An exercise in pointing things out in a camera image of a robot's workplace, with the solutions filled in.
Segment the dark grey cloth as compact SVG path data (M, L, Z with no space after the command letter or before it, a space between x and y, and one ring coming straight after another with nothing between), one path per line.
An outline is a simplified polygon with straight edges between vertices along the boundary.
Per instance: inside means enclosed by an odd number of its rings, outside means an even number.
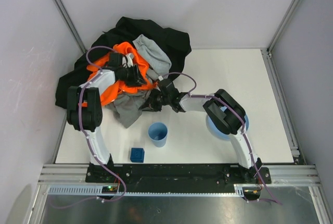
M118 121L129 128L142 114L140 109L150 96L151 90L139 90L139 92L122 93L109 105L116 113Z

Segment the orange cloth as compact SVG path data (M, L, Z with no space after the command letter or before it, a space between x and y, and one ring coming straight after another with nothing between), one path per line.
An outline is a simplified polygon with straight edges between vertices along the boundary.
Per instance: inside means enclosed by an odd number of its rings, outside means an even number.
M118 95L120 95L122 93L135 94L137 92L140 92L141 90L148 91L148 90L152 90L156 87L156 83L150 81L147 76L149 63L138 53L138 51L136 50L135 47L132 46L132 44L130 44L129 42L123 42L123 43L114 45L113 49L116 52L121 53L121 54L129 54L129 53L134 54L133 64L138 65L139 71L140 71L141 75L144 77L146 84L141 85L141 86L129 87L129 86L125 85L125 82L117 81L113 85L108 86L107 89L100 95L100 100L101 100L102 106L106 106L106 105L112 103L118 97ZM89 60L91 62L93 62L95 65L98 65L100 67L104 66L106 64L106 62L109 61L109 59L110 59L109 58L110 50L105 49L107 51L107 53L103 54L100 58L93 61L92 52L94 50L90 51L90 53L88 54ZM92 74L90 74L88 80L93 78L98 71L97 67L90 65L90 64L87 66L86 69L88 71L92 72Z

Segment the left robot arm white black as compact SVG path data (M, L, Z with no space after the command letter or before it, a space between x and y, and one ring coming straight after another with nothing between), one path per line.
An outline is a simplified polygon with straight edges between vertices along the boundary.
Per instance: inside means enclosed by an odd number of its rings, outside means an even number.
M84 135L93 164L106 165L111 157L101 132L102 106L107 99L116 99L118 90L115 95L109 96L107 93L120 82L130 88L145 84L134 57L133 53L111 52L104 63L89 61L95 68L93 76L79 86L68 88L67 122Z

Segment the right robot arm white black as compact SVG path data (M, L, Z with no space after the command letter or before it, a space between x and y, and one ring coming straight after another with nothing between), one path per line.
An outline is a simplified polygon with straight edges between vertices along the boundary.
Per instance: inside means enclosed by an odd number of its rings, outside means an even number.
M260 158L249 141L246 128L246 112L243 107L224 89L213 94L195 95L180 92L170 79L157 83L140 107L143 111L161 111L170 106L176 113L197 111L206 113L215 129L229 136L237 155L238 164L246 169L259 169Z

